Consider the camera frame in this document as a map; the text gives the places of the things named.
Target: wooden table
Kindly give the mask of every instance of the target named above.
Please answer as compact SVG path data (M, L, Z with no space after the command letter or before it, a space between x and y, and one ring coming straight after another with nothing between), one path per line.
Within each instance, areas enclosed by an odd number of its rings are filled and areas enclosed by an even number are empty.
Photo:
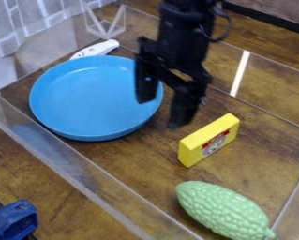
M156 14L155 1L147 5L136 1L129 4ZM236 24L227 42L299 68L299 36L231 15ZM132 57L125 49L112 54ZM48 68L1 91L2 98L28 116L32 116L29 90ZM215 88L209 88L208 96L208 105L193 122L176 131L165 127L171 97L167 89L156 115L129 136L111 142L62 141L204 239L224 239L187 216L176 202L173 187L183 181L200 180L231 188L256 201L272 222L299 180L299 127ZM241 121L237 139L187 169L176 159L179 140L225 113ZM0 130L0 201L10 203L20 198L30 200L38 209L38 239L137 239Z

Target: red label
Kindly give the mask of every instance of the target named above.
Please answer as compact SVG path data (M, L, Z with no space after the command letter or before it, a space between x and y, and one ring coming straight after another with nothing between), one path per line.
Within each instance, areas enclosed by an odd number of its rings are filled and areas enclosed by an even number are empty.
M220 139L223 136L225 136L225 135L228 135L228 134L229 134L229 129L225 130L225 131L223 131L221 133L219 133L213 138L211 138L211 139L203 144L201 149L207 148L207 147L209 146L209 144L211 144L215 140Z

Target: blue bowl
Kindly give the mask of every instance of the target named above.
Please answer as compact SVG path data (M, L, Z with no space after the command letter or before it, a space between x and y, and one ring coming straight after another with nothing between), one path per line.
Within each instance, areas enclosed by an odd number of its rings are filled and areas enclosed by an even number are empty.
M132 60L116 56L77 58L50 68L29 93L38 121L78 141L105 141L132 133L163 100L159 83L155 100L137 103L133 68Z

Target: blue object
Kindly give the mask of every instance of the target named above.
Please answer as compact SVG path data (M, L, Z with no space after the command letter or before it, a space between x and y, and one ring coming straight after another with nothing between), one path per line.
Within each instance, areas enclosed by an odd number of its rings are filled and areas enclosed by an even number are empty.
M155 114L163 100L139 104L135 96L133 61L116 56L69 60L50 68L29 93L29 107L38 121L58 135L78 141L125 136Z
M37 228L37 211L26 200L0 207L0 240L22 240Z

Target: green bitter melon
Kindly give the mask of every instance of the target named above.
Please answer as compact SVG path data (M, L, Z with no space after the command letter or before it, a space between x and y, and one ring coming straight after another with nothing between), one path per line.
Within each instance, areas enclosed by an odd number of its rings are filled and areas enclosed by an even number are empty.
M179 203L189 216L232 240L274 238L259 206L233 191L199 181L176 186Z

